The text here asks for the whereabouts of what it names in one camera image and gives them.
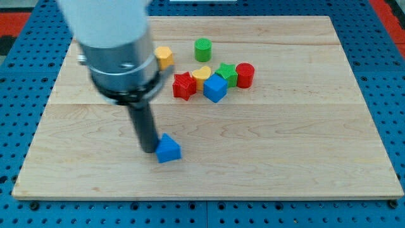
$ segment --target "wood plank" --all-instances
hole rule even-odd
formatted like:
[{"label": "wood plank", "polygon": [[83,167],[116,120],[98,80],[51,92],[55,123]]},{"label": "wood plank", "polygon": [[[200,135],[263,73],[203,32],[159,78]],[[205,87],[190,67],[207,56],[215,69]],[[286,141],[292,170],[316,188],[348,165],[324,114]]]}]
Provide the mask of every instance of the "wood plank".
[{"label": "wood plank", "polygon": [[176,71],[195,70],[193,42],[256,67],[249,89],[213,104],[153,101],[158,131],[183,149],[159,164],[143,153],[122,106],[97,95],[74,41],[13,196],[19,200],[375,200],[403,196],[328,17],[156,17],[155,45]]}]

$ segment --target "red cylinder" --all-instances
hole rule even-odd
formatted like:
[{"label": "red cylinder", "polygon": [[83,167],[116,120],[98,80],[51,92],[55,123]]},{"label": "red cylinder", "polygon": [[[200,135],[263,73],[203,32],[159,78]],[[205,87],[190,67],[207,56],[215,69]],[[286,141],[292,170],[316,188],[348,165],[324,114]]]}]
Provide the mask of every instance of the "red cylinder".
[{"label": "red cylinder", "polygon": [[249,63],[241,63],[236,66],[238,73],[238,81],[236,86],[242,89],[247,89],[252,86],[254,67]]}]

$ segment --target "green star block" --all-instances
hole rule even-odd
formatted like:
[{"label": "green star block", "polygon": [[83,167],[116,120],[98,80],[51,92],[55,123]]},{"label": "green star block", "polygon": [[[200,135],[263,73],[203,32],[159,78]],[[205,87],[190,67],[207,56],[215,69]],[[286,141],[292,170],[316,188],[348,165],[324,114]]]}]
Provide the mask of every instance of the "green star block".
[{"label": "green star block", "polygon": [[228,81],[228,88],[235,87],[238,81],[238,73],[235,71],[235,64],[221,63],[219,69],[215,71],[216,74],[221,75],[223,79]]}]

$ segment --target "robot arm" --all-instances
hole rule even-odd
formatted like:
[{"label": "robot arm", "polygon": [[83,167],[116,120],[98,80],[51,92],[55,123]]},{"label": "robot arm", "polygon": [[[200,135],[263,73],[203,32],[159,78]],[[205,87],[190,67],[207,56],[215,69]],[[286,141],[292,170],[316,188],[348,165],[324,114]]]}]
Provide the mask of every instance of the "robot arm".
[{"label": "robot arm", "polygon": [[58,0],[82,48],[97,90],[106,101],[125,105],[140,145],[153,153],[158,134],[149,107],[167,75],[159,71],[149,32],[148,0]]}]

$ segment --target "green cylinder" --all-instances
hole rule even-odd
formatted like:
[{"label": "green cylinder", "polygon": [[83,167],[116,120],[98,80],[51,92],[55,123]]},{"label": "green cylinder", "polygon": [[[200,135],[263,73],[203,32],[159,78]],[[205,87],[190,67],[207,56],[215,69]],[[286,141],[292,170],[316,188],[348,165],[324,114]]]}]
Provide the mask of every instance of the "green cylinder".
[{"label": "green cylinder", "polygon": [[197,61],[207,62],[211,59],[212,43],[207,38],[200,38],[194,42],[194,57]]}]

